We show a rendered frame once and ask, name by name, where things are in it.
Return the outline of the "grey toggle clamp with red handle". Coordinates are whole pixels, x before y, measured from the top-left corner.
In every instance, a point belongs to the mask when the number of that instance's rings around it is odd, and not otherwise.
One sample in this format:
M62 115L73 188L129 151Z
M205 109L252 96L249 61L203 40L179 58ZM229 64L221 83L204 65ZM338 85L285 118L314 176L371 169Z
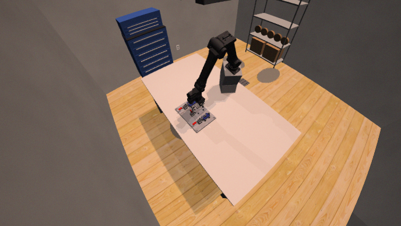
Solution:
M190 116L191 116L191 117L193 117L193 116L195 115L195 114L194 114L194 108L195 108L195 107L192 107L192 108L191 108L192 111L190 110Z
M188 106L187 106L188 104L189 104L189 103L183 105L183 107L179 108L178 110L181 110L182 108L183 108L184 110L186 110L186 109L188 108Z

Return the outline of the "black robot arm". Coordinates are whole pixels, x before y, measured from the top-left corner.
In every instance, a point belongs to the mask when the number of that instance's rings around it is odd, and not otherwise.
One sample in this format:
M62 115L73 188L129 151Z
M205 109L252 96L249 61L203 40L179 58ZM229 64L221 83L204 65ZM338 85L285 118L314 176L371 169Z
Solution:
M207 45L209 53L206 62L199 78L194 84L194 88L187 93L187 101L190 104L193 104L195 100L197 102L201 100L200 95L205 91L204 88L206 87L207 79L218 58L222 59L224 58L225 54L228 53L226 59L228 63L225 65L225 67L234 75L240 71L239 66L241 65L241 61L237 57L234 44L236 41L237 39L228 31L221 33L215 38L212 37L209 40Z

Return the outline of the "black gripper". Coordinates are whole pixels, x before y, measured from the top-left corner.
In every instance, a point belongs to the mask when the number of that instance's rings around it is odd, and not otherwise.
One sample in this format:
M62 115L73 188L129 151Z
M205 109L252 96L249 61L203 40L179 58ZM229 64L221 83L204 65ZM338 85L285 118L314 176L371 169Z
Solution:
M200 100L200 101L198 101L198 102L195 100L195 102L196 102L196 103L198 103L198 104L200 105L200 107L201 107L201 106L202 106L202 104L205 102L205 98L204 98L204 97L202 97L202 95L200 95L200 96L201 96L201 100Z

